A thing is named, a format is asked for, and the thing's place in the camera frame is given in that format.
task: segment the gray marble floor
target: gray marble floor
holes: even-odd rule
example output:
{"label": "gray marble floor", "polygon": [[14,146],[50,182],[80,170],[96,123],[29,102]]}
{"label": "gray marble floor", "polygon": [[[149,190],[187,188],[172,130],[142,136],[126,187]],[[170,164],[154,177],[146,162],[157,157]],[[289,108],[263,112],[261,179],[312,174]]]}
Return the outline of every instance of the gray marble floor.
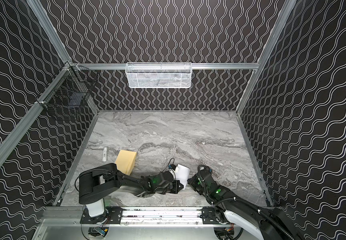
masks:
{"label": "gray marble floor", "polygon": [[[108,161],[102,162],[108,146]],[[114,162],[120,149],[137,152],[132,176],[156,175],[175,164],[213,170],[214,179],[240,197],[266,206],[265,197],[233,112],[101,112],[89,143],[68,187],[62,206],[78,206],[74,180],[85,170]],[[189,186],[178,194],[137,198],[114,192],[105,202],[119,206],[207,206],[205,198]]]}

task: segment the wall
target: wall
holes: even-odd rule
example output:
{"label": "wall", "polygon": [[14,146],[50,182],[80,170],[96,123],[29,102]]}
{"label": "wall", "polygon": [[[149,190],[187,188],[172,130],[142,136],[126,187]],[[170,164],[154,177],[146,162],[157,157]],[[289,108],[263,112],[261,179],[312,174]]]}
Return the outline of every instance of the wall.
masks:
{"label": "wall", "polygon": [[25,1],[0,1],[0,144],[63,66]]}
{"label": "wall", "polygon": [[299,0],[242,113],[274,203],[346,239],[346,0]]}
{"label": "wall", "polygon": [[[0,144],[63,63],[26,1],[0,1]],[[0,168],[0,239],[31,239],[52,205],[89,128],[42,112]]]}
{"label": "wall", "polygon": [[129,88],[124,71],[101,71],[92,96],[105,110],[237,108],[252,70],[194,70],[190,88]]}
{"label": "wall", "polygon": [[0,239],[33,237],[45,206],[52,206],[93,115],[80,121],[37,118],[0,168]]}
{"label": "wall", "polygon": [[[255,63],[284,0],[42,0],[73,62]],[[235,110],[251,70],[194,71],[190,89],[131,89],[102,71],[102,110]]]}
{"label": "wall", "polygon": [[42,0],[77,63],[257,62],[284,0]]}

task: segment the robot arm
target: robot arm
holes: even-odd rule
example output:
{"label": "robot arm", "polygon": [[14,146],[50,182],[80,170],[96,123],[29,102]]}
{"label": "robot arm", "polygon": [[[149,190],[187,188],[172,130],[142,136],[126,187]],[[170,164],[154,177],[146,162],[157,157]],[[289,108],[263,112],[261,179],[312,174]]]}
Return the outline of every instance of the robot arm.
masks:
{"label": "robot arm", "polygon": [[155,193],[178,193],[184,186],[169,171],[156,176],[131,177],[117,170],[114,163],[82,172],[79,176],[79,204],[86,204],[90,217],[104,214],[103,198],[114,191],[129,192],[137,197]]}
{"label": "robot arm", "polygon": [[[227,187],[217,184],[211,172],[208,166],[199,165],[188,184],[214,207],[212,212],[219,223],[235,223],[260,240],[303,240],[284,211],[258,207],[238,197]],[[108,219],[103,198],[114,191],[149,197],[155,193],[176,194],[181,189],[183,185],[174,180],[169,171],[134,178],[118,171],[114,163],[79,175],[79,203],[86,205],[83,217],[89,216],[89,223],[104,223]]]}
{"label": "robot arm", "polygon": [[227,187],[218,185],[211,172],[208,166],[199,165],[188,184],[214,206],[219,222],[235,223],[261,240],[303,239],[284,211],[258,207],[238,197]]}

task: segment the small black object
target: small black object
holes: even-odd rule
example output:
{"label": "small black object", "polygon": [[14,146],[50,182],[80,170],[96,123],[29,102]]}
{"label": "small black object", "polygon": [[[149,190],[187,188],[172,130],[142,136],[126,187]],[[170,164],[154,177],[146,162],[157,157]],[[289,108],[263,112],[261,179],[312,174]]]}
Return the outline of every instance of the small black object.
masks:
{"label": "small black object", "polygon": [[241,234],[243,233],[243,231],[244,229],[241,228],[239,233],[235,237],[233,237],[235,235],[234,229],[227,231],[226,228],[222,228],[222,227],[214,228],[214,233],[219,240],[237,240],[238,238],[241,237]]}
{"label": "small black object", "polygon": [[173,169],[173,170],[175,170],[177,166],[176,166],[176,165],[174,165],[174,164],[170,164],[168,167],[169,167],[169,169]]}
{"label": "small black object", "polygon": [[102,236],[105,237],[106,234],[108,234],[109,228],[108,227],[90,227],[89,228],[89,235],[93,237]]}
{"label": "small black object", "polygon": [[170,193],[177,194],[180,190],[184,189],[184,185],[180,183],[180,180],[173,180],[172,184],[173,188],[170,190]]}

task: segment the small white bottle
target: small white bottle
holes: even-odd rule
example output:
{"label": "small white bottle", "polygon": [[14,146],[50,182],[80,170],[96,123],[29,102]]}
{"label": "small white bottle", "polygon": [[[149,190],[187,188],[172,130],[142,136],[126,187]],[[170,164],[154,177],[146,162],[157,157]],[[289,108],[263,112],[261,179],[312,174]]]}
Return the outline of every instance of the small white bottle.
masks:
{"label": "small white bottle", "polygon": [[103,148],[102,161],[106,162],[108,160],[108,147]]}

